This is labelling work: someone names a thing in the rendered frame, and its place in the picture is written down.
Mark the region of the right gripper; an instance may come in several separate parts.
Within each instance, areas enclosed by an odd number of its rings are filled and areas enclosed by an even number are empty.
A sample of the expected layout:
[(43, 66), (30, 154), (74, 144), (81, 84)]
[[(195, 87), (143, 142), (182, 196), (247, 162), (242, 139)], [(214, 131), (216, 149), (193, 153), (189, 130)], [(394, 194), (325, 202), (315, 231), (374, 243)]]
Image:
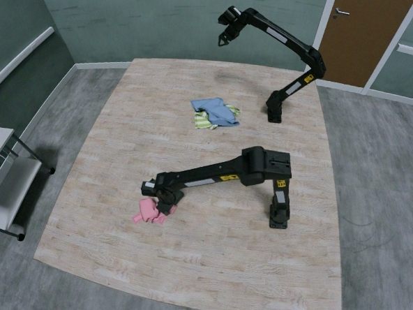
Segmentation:
[[(233, 27), (233, 24), (232, 24), (232, 27)], [(222, 34), (219, 35), (219, 37), (218, 37), (218, 46), (221, 47), (221, 46), (224, 46), (224, 45), (228, 45), (229, 42), (227, 40), (229, 40), (231, 42), (232, 40), (234, 40), (236, 37), (239, 36), (239, 34), (240, 34), (239, 32), (240, 31), (235, 30), (235, 28), (234, 28), (234, 30), (232, 31), (232, 33), (230, 35), (228, 35), (225, 31), (222, 32)], [(226, 37), (224, 37), (224, 36), (226, 36)], [(224, 44), (222, 44), (222, 45), (220, 45), (221, 39), (224, 41)]]

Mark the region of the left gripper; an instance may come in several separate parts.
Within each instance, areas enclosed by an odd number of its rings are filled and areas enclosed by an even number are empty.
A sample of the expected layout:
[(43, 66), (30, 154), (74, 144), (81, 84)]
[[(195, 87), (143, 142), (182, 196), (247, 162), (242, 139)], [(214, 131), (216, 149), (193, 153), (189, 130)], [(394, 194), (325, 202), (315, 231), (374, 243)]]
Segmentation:
[(161, 201), (158, 201), (156, 209), (159, 210), (161, 213), (163, 213), (165, 216), (168, 216), (170, 214), (169, 210), (173, 207), (173, 205), (177, 205), (180, 199), (182, 199), (182, 197), (184, 196), (185, 194), (182, 191), (180, 190), (175, 191), (172, 199), (163, 200), (165, 204), (163, 204)]

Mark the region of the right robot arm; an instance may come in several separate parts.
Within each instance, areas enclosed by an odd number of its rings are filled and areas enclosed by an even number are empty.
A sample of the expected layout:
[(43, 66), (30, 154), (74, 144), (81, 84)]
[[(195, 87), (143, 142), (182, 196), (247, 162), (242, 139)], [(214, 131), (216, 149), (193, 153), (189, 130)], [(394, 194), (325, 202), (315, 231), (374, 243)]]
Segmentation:
[[(234, 21), (235, 19), (237, 20)], [(230, 6), (222, 15), (220, 15), (218, 23), (226, 26), (228, 25), (225, 29), (225, 32), (228, 35), (232, 33), (234, 28), (237, 31), (241, 31), (247, 24), (251, 24), (297, 53), (301, 57), (301, 60), (310, 66), (309, 71), (298, 77), (286, 87), (279, 91), (273, 91), (266, 101), (268, 107), (268, 122), (281, 124), (281, 110), (283, 104), (281, 102), (314, 80), (322, 79), (324, 77), (326, 67), (322, 55), (314, 47), (301, 42), (286, 30), (266, 19), (265, 16), (253, 8), (248, 8), (241, 12), (234, 6)], [(232, 24), (234, 28), (232, 27)]]

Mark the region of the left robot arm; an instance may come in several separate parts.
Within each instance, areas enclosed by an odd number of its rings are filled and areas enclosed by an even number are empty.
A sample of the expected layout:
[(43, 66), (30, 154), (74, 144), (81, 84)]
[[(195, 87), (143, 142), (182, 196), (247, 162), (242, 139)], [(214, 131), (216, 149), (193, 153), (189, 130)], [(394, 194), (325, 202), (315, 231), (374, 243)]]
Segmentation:
[[(261, 146), (241, 150), (232, 160), (180, 172), (160, 172), (156, 180), (142, 182), (142, 195), (170, 200), (175, 191), (205, 184), (240, 179), (244, 186), (262, 184), (273, 179), (270, 205), (270, 228), (286, 229), (290, 219), (289, 186), (292, 178), (290, 153), (264, 149)], [(169, 195), (168, 195), (169, 194)], [(273, 215), (273, 218), (272, 218)], [(287, 216), (286, 216), (287, 215)]]

